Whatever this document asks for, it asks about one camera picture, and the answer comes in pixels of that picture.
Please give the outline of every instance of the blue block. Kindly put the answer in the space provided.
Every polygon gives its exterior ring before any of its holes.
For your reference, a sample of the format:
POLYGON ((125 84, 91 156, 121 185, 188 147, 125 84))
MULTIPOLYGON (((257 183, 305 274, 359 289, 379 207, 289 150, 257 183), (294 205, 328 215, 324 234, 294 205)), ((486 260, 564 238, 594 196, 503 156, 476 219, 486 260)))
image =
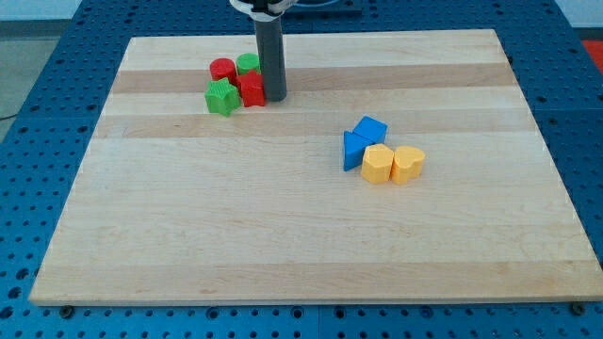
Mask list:
POLYGON ((352 132, 343 133, 343 170, 351 170, 362 164, 365 148, 373 145, 371 140, 352 132))
POLYGON ((387 132, 386 124, 368 116, 364 116, 353 130, 354 134, 365 137, 374 143, 385 143, 385 132, 387 132))

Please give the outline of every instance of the cable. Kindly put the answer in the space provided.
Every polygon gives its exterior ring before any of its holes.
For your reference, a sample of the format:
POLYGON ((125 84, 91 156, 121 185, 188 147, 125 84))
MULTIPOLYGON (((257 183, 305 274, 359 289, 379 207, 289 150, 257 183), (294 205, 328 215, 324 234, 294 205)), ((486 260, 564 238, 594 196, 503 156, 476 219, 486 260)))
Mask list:
POLYGON ((2 117, 2 118, 0 118, 0 121, 5 121, 5 120, 8 120, 8 119, 12 119, 12 118, 15 118, 16 116, 17 116, 16 114, 13 114, 11 116, 2 117))

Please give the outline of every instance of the black screw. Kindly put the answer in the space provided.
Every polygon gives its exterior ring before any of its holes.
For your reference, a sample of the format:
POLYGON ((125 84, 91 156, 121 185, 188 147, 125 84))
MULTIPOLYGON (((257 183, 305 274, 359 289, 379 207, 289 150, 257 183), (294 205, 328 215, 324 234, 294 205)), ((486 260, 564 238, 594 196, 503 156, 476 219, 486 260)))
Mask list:
POLYGON ((71 305, 62 306, 60 310, 58 310, 58 315, 60 315, 60 317, 62 317, 63 319, 71 318, 74 313, 75 308, 71 305))
POLYGON ((582 302, 572 302, 569 305, 569 310, 572 313, 572 315, 577 315, 577 316, 581 316, 586 313, 586 307, 584 306, 584 303, 582 303, 582 302))

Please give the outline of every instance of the toy block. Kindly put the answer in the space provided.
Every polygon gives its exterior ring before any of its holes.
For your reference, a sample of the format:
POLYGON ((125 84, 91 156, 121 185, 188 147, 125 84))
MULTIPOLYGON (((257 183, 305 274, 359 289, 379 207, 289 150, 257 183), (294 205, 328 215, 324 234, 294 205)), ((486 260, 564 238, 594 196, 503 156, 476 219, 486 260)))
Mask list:
POLYGON ((376 121, 368 116, 364 116, 352 132, 358 136, 371 140, 373 143, 379 144, 385 142, 387 125, 381 121, 376 121))
POLYGON ((416 178, 423 170, 425 153, 416 147, 400 146, 394 151, 392 165, 392 181, 398 185, 406 184, 409 179, 416 178))
POLYGON ((228 78, 210 81, 205 92, 205 101, 210 113, 220 113, 229 117, 230 113, 241 106, 238 90, 228 82, 228 78))
POLYGON ((211 73, 211 79, 214 81, 228 78, 231 85, 236 84, 236 66, 233 60, 229 58, 222 57, 212 61, 209 64, 209 72, 211 73))
POLYGON ((238 72, 238 75, 247 74, 251 70, 261 73, 259 56, 254 53, 240 55, 236 59, 236 71, 238 72))
POLYGON ((236 86, 243 98, 245 107, 266 105, 264 81, 262 75, 258 74, 255 70, 250 70, 246 74, 239 75, 236 78, 236 86))
POLYGON ((345 131, 343 133, 343 170, 351 170, 360 166, 365 148, 372 144, 372 141, 365 137, 345 131))
POLYGON ((368 146, 362 159, 360 175, 372 184, 389 181, 394 151, 383 144, 368 146))

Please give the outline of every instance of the blue pegboard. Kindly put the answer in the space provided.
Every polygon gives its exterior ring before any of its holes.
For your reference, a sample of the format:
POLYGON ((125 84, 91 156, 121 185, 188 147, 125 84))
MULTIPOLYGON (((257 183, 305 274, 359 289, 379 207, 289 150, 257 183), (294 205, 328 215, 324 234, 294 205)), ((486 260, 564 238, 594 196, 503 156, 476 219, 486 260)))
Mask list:
MULTIPOLYGON (((286 33, 494 28, 599 259, 603 78, 552 0, 364 0, 362 13, 287 15, 286 33)), ((603 303, 58 308, 27 301, 133 36, 251 34, 222 0, 84 0, 0 144, 2 338, 603 337, 603 303)))

